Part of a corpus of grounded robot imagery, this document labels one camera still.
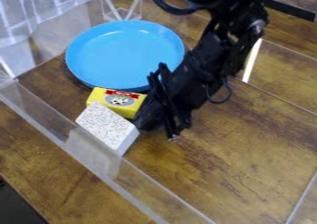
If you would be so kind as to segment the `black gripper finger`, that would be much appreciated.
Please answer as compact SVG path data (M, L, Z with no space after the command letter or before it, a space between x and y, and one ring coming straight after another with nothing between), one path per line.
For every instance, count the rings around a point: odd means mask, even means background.
M139 130L156 130L161 124L163 111L160 106L143 106L132 119L132 123Z
M159 93L157 88L152 87L141 102L140 110L156 111L159 109Z

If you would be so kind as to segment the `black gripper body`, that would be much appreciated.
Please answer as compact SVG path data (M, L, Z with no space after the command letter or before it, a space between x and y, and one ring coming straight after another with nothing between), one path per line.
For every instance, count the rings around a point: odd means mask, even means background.
M174 71L159 63L157 70L147 77L149 88L157 88L161 126L169 140L191 126L191 112L224 85L222 59L220 55L190 51Z

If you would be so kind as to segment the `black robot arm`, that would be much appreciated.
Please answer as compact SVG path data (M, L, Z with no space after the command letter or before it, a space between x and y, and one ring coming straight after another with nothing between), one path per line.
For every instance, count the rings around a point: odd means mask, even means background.
M186 0L178 8L163 0L152 0L172 15L188 15L206 10L211 20L196 46L183 56L176 69L160 62L147 76L149 91L135 114L137 129L165 130L168 139L191 126L191 112L206 102L227 101L214 95L228 89L227 78L239 73L252 46L268 23L259 0Z

